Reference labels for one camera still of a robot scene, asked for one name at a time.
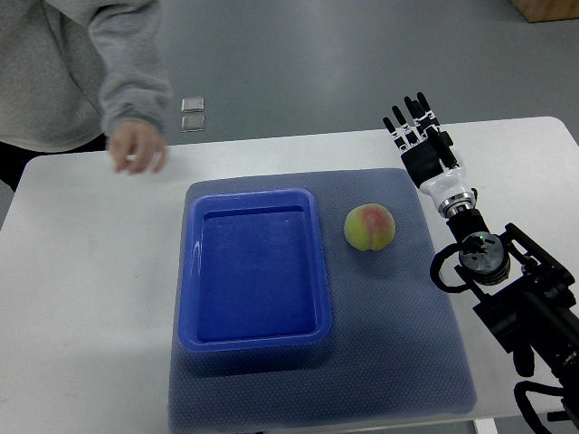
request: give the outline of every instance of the white table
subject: white table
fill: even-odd
[[[501,233],[514,222],[579,277],[579,148],[565,126],[528,118],[446,129],[469,184],[479,190],[487,225]],[[0,231],[0,430],[167,433],[188,187],[237,176],[377,167],[403,167],[385,130],[172,146],[159,175],[114,175],[105,153],[33,160]],[[453,238],[430,198],[421,195],[421,202],[438,251]],[[349,428],[518,413],[512,388],[520,379],[470,310],[476,298],[464,294],[452,302],[479,396],[473,412]],[[536,379],[556,384],[542,363]],[[532,401],[540,411],[560,408],[555,399]]]

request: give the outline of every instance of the gray floor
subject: gray floor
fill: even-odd
[[[158,43],[175,88],[167,108],[171,144],[382,128],[390,107],[417,91],[443,123],[553,116],[579,141],[579,20],[528,24],[508,0],[163,6]],[[193,96],[205,97],[206,130],[184,134],[180,101]],[[0,185],[0,224],[11,200]],[[500,434],[531,432],[520,418],[497,424]],[[576,432],[569,422],[550,429]]]

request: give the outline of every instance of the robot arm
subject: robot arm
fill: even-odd
[[[417,134],[396,106],[393,113],[403,136],[389,118],[384,118],[384,124],[409,176],[422,193],[431,196],[456,240],[434,256],[432,281],[445,292],[469,289],[475,294],[479,299],[475,313],[505,351],[513,353],[519,375],[534,374],[533,350],[549,365],[561,388],[534,382],[520,382],[515,388],[517,404],[533,431],[549,433],[527,392],[562,397],[565,411],[555,414],[553,420],[571,420],[579,429],[579,318],[570,310],[575,300],[569,289],[574,278],[514,224],[509,223],[500,235],[489,231],[476,209],[477,191],[465,184],[464,167],[452,152],[451,137],[441,129],[424,95],[419,93],[417,99],[404,98]],[[455,270],[464,284],[448,287],[440,272],[454,253],[459,256]],[[493,286],[508,278],[511,256],[521,264],[523,276],[494,295],[485,293],[479,285]]]

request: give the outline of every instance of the black pants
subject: black pants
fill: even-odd
[[[8,186],[12,188],[12,191],[15,192],[18,183],[20,183],[20,178],[22,177],[22,172],[24,171],[26,164],[36,156],[104,151],[106,145],[107,137],[102,134],[86,145],[72,149],[72,151],[52,154],[29,151],[27,149],[0,142],[0,180],[8,184]]]

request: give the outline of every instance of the textured mat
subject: textured mat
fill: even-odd
[[[291,349],[248,352],[246,365],[225,354],[190,354],[174,333],[172,431],[236,433],[470,411],[476,394],[460,333],[448,296],[429,279],[432,243],[404,170],[193,184],[184,216],[205,194],[291,187],[308,189],[318,202],[332,329],[298,358]],[[346,243],[344,219],[363,203],[380,203],[394,216],[396,236],[388,248],[360,252]],[[181,246],[183,262],[183,239]]]

